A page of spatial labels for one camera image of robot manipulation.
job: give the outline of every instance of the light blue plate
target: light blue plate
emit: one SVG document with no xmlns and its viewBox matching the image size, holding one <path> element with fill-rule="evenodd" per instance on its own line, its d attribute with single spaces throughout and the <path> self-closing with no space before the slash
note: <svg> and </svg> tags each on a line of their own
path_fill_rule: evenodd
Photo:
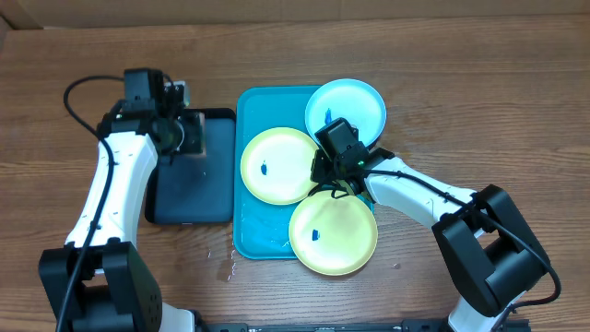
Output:
<svg viewBox="0 0 590 332">
<path fill-rule="evenodd" d="M 289 127 L 309 135 L 305 107 L 318 88 L 252 88 L 238 100 L 233 242 L 238 252 L 247 258 L 297 258 L 289 242 L 289 221 L 298 204 L 275 206 L 254 197 L 243 184 L 240 160 L 250 140 L 266 129 Z M 367 205 L 372 211 L 372 204 Z"/>
<path fill-rule="evenodd" d="M 339 117 L 359 129 L 359 140 L 368 147 L 383 132 L 387 109 L 375 88 L 357 79 L 343 78 L 315 91 L 305 109 L 305 125 L 313 134 Z M 319 144 L 315 135 L 312 138 Z"/>
</svg>

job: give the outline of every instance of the plastic tray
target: plastic tray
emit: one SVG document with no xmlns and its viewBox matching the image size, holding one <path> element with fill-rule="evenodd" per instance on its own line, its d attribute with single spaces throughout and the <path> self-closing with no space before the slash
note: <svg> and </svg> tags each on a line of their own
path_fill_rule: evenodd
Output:
<svg viewBox="0 0 590 332">
<path fill-rule="evenodd" d="M 266 129 L 290 127 L 307 132 L 305 107 L 319 86 L 252 88 L 238 100 L 236 124 L 233 242 L 250 259 L 297 258 L 289 242 L 289 220 L 298 203 L 274 206 L 254 197 L 240 176 L 243 150 Z"/>
</svg>

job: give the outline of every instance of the table surface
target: table surface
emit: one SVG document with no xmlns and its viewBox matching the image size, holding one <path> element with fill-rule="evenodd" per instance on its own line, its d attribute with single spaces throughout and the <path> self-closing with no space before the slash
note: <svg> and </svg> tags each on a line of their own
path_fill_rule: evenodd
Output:
<svg viewBox="0 0 590 332">
<path fill-rule="evenodd" d="M 235 108 L 257 86 L 372 84 L 388 111 L 382 147 L 449 184 L 505 188 L 545 246 L 563 294 L 514 317 L 536 331 L 590 325 L 590 17 L 11 31 L 0 58 L 1 330 L 54 329 L 37 263 L 75 225 L 97 157 L 93 137 L 65 112 L 65 87 L 139 66 L 186 80 L 196 107 Z M 93 82 L 71 102 L 96 124 L 122 95 L 120 83 Z M 142 218 L 139 252 L 164 300 L 209 322 L 448 315 L 458 293 L 431 231 L 388 207 L 375 218 L 374 256 L 343 278 L 296 260 L 243 258 L 230 224 L 159 227 Z M 525 297 L 552 289 L 545 276 Z"/>
</svg>

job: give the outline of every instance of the blue marking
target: blue marking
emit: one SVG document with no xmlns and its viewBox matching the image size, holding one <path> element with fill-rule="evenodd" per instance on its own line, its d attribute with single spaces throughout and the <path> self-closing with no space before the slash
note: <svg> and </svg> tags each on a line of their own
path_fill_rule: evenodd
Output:
<svg viewBox="0 0 590 332">
<path fill-rule="evenodd" d="M 332 122 L 332 110 L 328 109 L 325 111 L 324 123 L 327 125 Z"/>
</svg>

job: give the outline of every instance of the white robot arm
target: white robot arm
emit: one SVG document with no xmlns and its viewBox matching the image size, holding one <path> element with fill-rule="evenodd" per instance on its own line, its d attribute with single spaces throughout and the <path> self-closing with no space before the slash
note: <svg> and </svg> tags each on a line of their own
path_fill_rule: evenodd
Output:
<svg viewBox="0 0 590 332">
<path fill-rule="evenodd" d="M 403 172 L 418 177 L 466 204 L 473 200 L 472 195 L 476 193 L 475 190 L 457 188 L 432 179 L 428 175 L 413 170 L 398 157 L 383 160 L 372 169 L 374 171 Z M 394 208 L 427 228 L 434 226 L 444 214 L 453 214 L 461 208 L 407 178 L 371 174 L 365 179 L 365 184 L 367 191 L 376 203 Z M 483 233 L 483 230 L 478 230 L 474 236 L 477 238 Z M 455 332 L 490 332 L 503 315 L 504 311 L 493 317 L 486 317 L 461 297 L 449 315 L 448 325 Z"/>
<path fill-rule="evenodd" d="M 137 224 L 149 175 L 156 167 L 158 152 L 149 135 L 135 132 L 111 134 L 105 138 L 114 156 L 112 185 L 90 246 L 105 245 L 111 238 L 131 242 L 137 248 Z M 99 143 L 99 161 L 86 205 L 65 244 L 82 246 L 99 204 L 109 168 L 107 152 Z"/>
<path fill-rule="evenodd" d="M 432 229 L 454 285 L 462 295 L 448 318 L 455 332 L 489 332 L 503 324 L 514 307 L 540 278 L 549 273 L 561 291 L 549 258 L 512 199 L 489 185 L 481 192 L 457 188 L 412 170 L 382 148 L 369 151 L 358 130 L 336 119 L 315 133 L 321 149 L 315 154 L 312 180 L 362 195 L 397 209 Z M 499 238 L 482 249 L 477 238 L 499 231 Z"/>
</svg>

